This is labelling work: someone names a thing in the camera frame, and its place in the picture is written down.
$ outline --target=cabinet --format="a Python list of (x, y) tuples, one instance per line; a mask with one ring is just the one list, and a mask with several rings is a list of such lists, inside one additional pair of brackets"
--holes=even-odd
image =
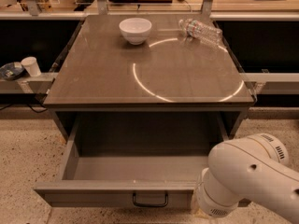
[(141, 15), (140, 46), (118, 29), (133, 16), (87, 17), (45, 101), (68, 139), (57, 181), (35, 186), (52, 206), (189, 207), (208, 151), (255, 102), (225, 47), (182, 35), (190, 15)]

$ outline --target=speckled floor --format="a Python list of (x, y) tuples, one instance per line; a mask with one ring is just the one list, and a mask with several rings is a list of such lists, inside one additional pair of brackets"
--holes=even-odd
[[(299, 172), (298, 111), (285, 117), (281, 112), (257, 110), (243, 121), (237, 137), (273, 134), (286, 144), (290, 166)], [(33, 191), (33, 185), (55, 179), (64, 146), (47, 112), (36, 114), (29, 108), (0, 111), (0, 223), (289, 223), (255, 203), (217, 220), (194, 217), (181, 209), (51, 208)]]

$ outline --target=countertop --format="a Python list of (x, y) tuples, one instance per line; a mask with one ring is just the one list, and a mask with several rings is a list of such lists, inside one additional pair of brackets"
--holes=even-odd
[(215, 49), (182, 34), (178, 21), (191, 15), (138, 16), (152, 22), (148, 40), (139, 46), (121, 36), (119, 23), (129, 17), (87, 17), (45, 106), (254, 103), (224, 46)]

